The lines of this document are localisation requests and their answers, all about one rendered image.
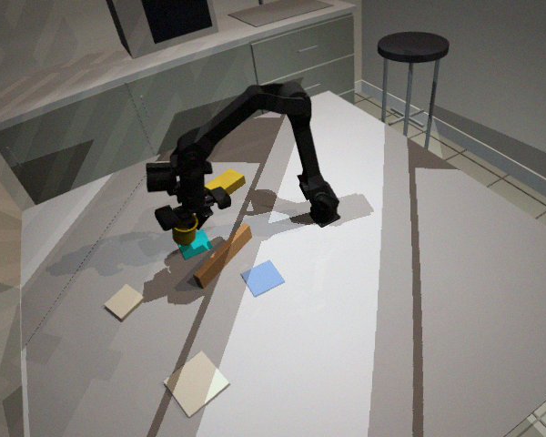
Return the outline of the yellow rectangular block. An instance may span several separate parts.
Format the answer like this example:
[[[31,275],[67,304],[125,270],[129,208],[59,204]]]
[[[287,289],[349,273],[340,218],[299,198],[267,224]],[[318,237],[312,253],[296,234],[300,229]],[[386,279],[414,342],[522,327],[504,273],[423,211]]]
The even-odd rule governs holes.
[[[229,168],[216,178],[209,181],[205,186],[205,191],[212,188],[222,187],[229,195],[236,189],[240,188],[246,183],[244,175]]]

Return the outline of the tan flat box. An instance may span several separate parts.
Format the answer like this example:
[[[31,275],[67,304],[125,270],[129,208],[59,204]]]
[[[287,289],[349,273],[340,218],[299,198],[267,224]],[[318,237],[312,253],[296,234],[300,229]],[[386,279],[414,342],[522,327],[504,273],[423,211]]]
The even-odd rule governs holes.
[[[127,284],[115,295],[109,299],[105,306],[108,307],[121,320],[127,318],[132,311],[140,306],[145,297]]]

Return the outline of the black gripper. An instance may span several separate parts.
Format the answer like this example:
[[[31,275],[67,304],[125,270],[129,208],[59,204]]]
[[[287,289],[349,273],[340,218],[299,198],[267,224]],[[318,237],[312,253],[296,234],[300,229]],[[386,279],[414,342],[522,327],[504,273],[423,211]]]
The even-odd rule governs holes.
[[[231,198],[222,187],[212,188],[207,192],[203,188],[195,194],[186,193],[180,185],[178,187],[181,191],[182,206],[172,209],[166,205],[155,210],[156,219],[164,231],[176,228],[179,224],[178,219],[184,226],[189,225],[191,229],[194,228],[196,225],[192,217],[194,213],[197,216],[197,230],[199,230],[204,222],[213,215],[210,207],[214,206],[215,202],[217,202],[219,209],[231,206]],[[205,198],[207,194],[211,197]]]

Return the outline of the yellow cup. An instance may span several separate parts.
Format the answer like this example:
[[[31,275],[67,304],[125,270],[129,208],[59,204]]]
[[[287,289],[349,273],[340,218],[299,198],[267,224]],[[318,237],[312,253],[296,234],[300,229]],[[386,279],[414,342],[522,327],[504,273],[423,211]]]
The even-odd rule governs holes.
[[[192,229],[189,225],[184,226],[177,217],[179,224],[176,228],[172,229],[172,237],[176,244],[180,246],[188,246],[195,241],[197,234],[197,216],[192,214],[192,217],[196,222],[195,227]]]

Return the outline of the brown rectangular bar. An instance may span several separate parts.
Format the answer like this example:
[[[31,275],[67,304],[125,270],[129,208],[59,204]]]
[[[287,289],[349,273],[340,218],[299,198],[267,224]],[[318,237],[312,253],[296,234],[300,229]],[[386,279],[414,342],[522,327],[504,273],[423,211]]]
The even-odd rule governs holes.
[[[252,238],[250,226],[243,223],[193,275],[204,289]]]

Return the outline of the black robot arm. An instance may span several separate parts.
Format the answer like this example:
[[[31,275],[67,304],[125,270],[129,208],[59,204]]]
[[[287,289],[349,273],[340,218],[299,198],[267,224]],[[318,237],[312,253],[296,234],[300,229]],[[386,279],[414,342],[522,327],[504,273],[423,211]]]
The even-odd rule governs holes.
[[[147,163],[147,192],[167,191],[181,203],[181,191],[195,194],[204,188],[205,174],[212,174],[210,157],[217,143],[258,109],[287,114],[303,168],[299,186],[311,203],[311,218],[325,227],[341,216],[339,199],[323,178],[311,132],[311,100],[297,82],[253,85],[201,127],[190,129],[177,141],[167,163]],[[177,181],[177,177],[179,180]]]

